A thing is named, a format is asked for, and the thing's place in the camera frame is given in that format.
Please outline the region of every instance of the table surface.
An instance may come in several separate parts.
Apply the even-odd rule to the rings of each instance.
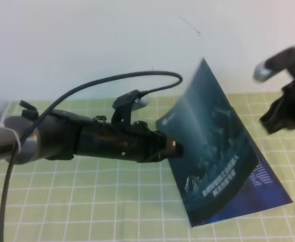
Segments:
[[[278,94],[228,98],[294,203],[216,224],[190,228],[167,160],[137,164],[88,157],[39,160],[15,166],[10,184],[5,242],[203,241],[295,242],[295,131],[267,137],[258,119]],[[175,103],[151,98],[133,112],[150,128]],[[113,113],[113,99],[65,101],[59,108],[86,116]],[[32,102],[43,111],[49,102]],[[11,103],[8,113],[21,109]],[[0,196],[7,163],[0,161]]]

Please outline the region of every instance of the black cable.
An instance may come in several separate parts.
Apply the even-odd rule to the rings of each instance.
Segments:
[[[125,79],[125,78],[130,78],[130,77],[140,77],[140,76],[172,76],[172,77],[177,77],[179,80],[175,82],[174,84],[164,86],[161,88],[155,88],[149,91],[145,91],[144,95],[151,93],[151,92],[156,92],[159,90],[164,90],[168,89],[174,86],[177,86],[182,82],[182,76],[174,73],[174,72],[164,72],[164,71],[147,71],[147,72],[134,72],[134,73],[127,73],[127,74],[122,74],[122,75],[117,75],[117,76],[112,76],[112,77],[107,77],[103,79],[99,79],[96,81],[88,82],[83,85],[80,85],[69,92],[65,93],[62,95],[60,98],[58,98],[54,103],[52,103],[41,115],[40,117],[32,124],[32,126],[23,134],[23,136],[20,138],[21,146],[25,143],[26,139],[32,134],[32,132],[35,130],[35,128],[43,121],[43,119],[57,106],[59,105],[63,100],[65,100],[67,97],[73,95],[76,92],[79,92],[83,89],[86,89],[88,87],[92,87],[98,84],[106,83],[106,82],[111,82],[111,81],[116,81],[120,79]],[[3,186],[3,193],[2,193],[2,200],[1,200],[1,207],[0,207],[0,242],[4,242],[4,220],[5,220],[5,208],[6,208],[6,200],[7,200],[7,194],[8,194],[8,187],[10,184],[10,178],[14,166],[14,158],[17,153],[17,146],[14,148],[12,152],[11,159],[9,161],[9,165],[7,168],[6,176],[5,176],[5,181],[4,181],[4,186]]]

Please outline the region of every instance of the booklet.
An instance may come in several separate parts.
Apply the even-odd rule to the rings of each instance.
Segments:
[[[183,144],[169,163],[192,227],[292,203],[205,60],[156,127]]]

